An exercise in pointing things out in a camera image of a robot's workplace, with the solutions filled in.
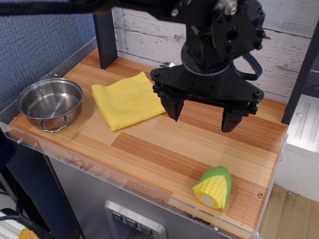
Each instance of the wooden countertop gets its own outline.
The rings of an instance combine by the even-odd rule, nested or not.
[[[248,238],[247,232],[256,232],[285,139],[288,127],[280,122],[286,105],[263,100],[257,115],[245,117],[232,133],[221,132],[223,109],[189,101],[178,122],[163,114],[111,132],[91,97],[91,86],[109,85],[141,71],[149,77],[151,69],[121,58],[100,69],[95,50],[64,76],[84,92],[82,112],[73,123],[47,133],[19,115],[10,123],[18,130],[10,133],[17,138],[29,135],[25,140],[36,149],[119,180],[184,216],[196,214],[193,219],[199,223]],[[197,201],[192,187],[206,170],[220,165],[231,172],[232,189],[226,208],[214,210]]]

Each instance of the pot handle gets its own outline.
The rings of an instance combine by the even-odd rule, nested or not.
[[[39,80],[42,80],[43,78],[47,77],[47,76],[56,76],[57,78],[61,78],[59,75],[57,74],[53,74],[53,73],[49,73],[49,74],[46,74],[44,76],[42,76]]]
[[[41,120],[41,130],[42,130],[43,132],[55,133],[55,132],[58,132],[58,131],[60,131],[61,129],[67,127],[67,125],[68,125],[68,118],[67,118],[66,116],[64,116],[64,126],[61,126],[60,128],[55,129],[55,130],[44,129],[44,127],[43,127],[44,124],[45,124],[44,121]]]

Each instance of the black cable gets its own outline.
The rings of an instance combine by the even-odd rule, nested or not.
[[[33,231],[40,239],[51,239],[51,236],[49,235],[48,232],[46,232],[44,229],[39,227],[33,221],[31,221],[30,219],[22,215],[18,215],[18,216],[8,215],[8,216],[0,217],[0,221],[5,221],[5,220],[17,221],[18,223],[24,225],[29,230]]]
[[[243,58],[253,68],[255,74],[244,73],[244,72],[241,72],[241,71],[237,70],[237,68],[234,65],[234,62],[232,62],[231,63],[231,69],[233,70],[233,73],[239,79],[247,80],[247,81],[256,81],[261,76],[261,74],[263,73],[263,69],[262,69],[261,65],[255,59],[255,57],[253,57],[250,53],[244,54]]]
[[[8,193],[5,193],[5,192],[0,192],[1,195],[6,195],[6,196],[9,196]]]
[[[36,14],[82,14],[96,11],[97,5],[84,6],[71,2],[1,2],[0,16]]]

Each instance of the corn cob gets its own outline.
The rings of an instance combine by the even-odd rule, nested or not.
[[[226,167],[209,169],[193,187],[196,198],[210,208],[225,208],[230,193],[231,177]]]

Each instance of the wooden floor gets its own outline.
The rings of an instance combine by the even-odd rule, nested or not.
[[[274,185],[259,231],[262,239],[318,239],[319,203]]]

